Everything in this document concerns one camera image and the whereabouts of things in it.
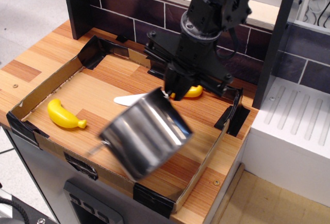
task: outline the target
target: brick wall backsplash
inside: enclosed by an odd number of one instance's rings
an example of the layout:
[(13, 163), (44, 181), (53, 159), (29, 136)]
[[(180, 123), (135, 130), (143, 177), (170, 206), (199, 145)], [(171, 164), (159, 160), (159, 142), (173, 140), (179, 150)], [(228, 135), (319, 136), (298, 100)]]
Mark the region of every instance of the brick wall backsplash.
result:
[[(155, 30), (180, 32), (182, 14), (188, 9), (167, 0), (90, 0), (93, 26), (137, 43), (148, 42), (146, 33)], [(234, 77), (257, 84), (266, 56), (271, 31), (248, 25), (235, 28), (240, 42), (237, 55), (223, 64)], [(229, 33), (223, 33), (221, 53), (232, 51)]]
[(293, 25), (278, 77), (330, 93), (330, 38)]

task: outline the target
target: yellow banana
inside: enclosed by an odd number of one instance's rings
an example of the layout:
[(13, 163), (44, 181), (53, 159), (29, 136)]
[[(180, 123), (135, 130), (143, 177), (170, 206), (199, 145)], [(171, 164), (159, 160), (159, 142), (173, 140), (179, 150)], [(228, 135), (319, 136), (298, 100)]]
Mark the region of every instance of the yellow banana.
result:
[[(186, 93), (185, 98), (197, 98), (203, 92), (202, 86), (192, 86), (190, 87), (189, 91)], [(175, 93), (171, 94), (171, 98), (175, 98)]]
[(86, 127), (86, 120), (79, 120), (74, 114), (64, 109), (59, 99), (53, 99), (47, 106), (51, 120), (61, 127)]

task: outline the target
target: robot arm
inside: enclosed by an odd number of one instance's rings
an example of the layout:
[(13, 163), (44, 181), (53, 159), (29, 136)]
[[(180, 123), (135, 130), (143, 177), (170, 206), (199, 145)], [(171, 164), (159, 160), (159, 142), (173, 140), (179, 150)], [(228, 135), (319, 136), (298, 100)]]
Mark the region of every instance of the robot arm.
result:
[(249, 0), (191, 0), (181, 18), (181, 34), (148, 33), (145, 52), (149, 59), (166, 66), (165, 92), (175, 93), (181, 100), (191, 86), (202, 85), (222, 96), (232, 75), (221, 64), (217, 41), (223, 31), (229, 31), (235, 46), (238, 42), (234, 27), (246, 23), (251, 14)]

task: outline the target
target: wood grain surface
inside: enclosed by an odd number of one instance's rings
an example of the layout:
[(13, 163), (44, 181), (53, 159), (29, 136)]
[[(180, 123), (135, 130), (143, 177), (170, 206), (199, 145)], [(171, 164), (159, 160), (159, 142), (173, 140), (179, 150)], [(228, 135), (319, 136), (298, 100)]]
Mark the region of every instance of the wood grain surface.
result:
[[(9, 128), (6, 113), (63, 64), (75, 57), (93, 35), (115, 41), (114, 35), (95, 28), (79, 40), (74, 40), (70, 23), (67, 21), (3, 67), (0, 70), (2, 126)], [(124, 45), (139, 52), (143, 50), (143, 46), (130, 41)], [(75, 74), (25, 120), (50, 135), (50, 139), (59, 146), (127, 178), (117, 160), (106, 148), (102, 148), (95, 155), (89, 155), (88, 151), (100, 144), (97, 135), (102, 128), (125, 110), (126, 107), (113, 102), (115, 97), (146, 93), (162, 85), (162, 80), (147, 74), (147, 68), (108, 55), (94, 70), (83, 69)], [(233, 86), (244, 88), (243, 104), (251, 110), (250, 115), (237, 137), (227, 134), (224, 136), (214, 158), (183, 207), (172, 214), (171, 219), (177, 223), (203, 222), (257, 114), (257, 110), (251, 107), (256, 86), (237, 79)], [(79, 119), (87, 119), (87, 127), (83, 130), (64, 129), (54, 124), (46, 111), (48, 102), (54, 98), (59, 98), (62, 106)], [(231, 102), (204, 91), (197, 99), (172, 101), (172, 104), (192, 128), (194, 136), (167, 163), (139, 183), (176, 201), (220, 135), (221, 131), (213, 126)], [(214, 181), (219, 181), (220, 185), (215, 185)]]

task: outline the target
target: stainless steel pot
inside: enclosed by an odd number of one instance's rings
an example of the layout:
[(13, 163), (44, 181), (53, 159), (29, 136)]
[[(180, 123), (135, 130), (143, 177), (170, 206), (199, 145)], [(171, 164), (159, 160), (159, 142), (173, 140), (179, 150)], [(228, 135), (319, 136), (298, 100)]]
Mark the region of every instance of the stainless steel pot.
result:
[(191, 130), (160, 88), (143, 96), (100, 133), (135, 181), (164, 164), (191, 136)]

